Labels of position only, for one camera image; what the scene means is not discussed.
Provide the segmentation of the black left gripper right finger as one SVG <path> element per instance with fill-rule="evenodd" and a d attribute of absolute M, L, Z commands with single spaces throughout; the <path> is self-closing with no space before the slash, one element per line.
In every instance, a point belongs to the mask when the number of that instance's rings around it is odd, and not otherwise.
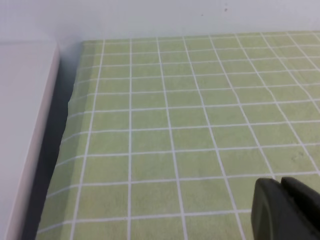
<path fill-rule="evenodd" d="M 320 194 L 294 177 L 283 177 L 280 182 L 289 195 L 296 216 L 308 233 L 304 233 L 303 240 L 307 238 L 320 239 Z"/>

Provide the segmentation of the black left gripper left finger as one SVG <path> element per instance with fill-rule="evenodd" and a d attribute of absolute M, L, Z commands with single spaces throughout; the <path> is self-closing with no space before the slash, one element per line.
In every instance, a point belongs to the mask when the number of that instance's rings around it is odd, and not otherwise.
<path fill-rule="evenodd" d="M 308 232 L 296 216 L 292 201 L 278 182 L 259 178 L 255 182 L 251 226 L 255 240 L 303 240 Z"/>

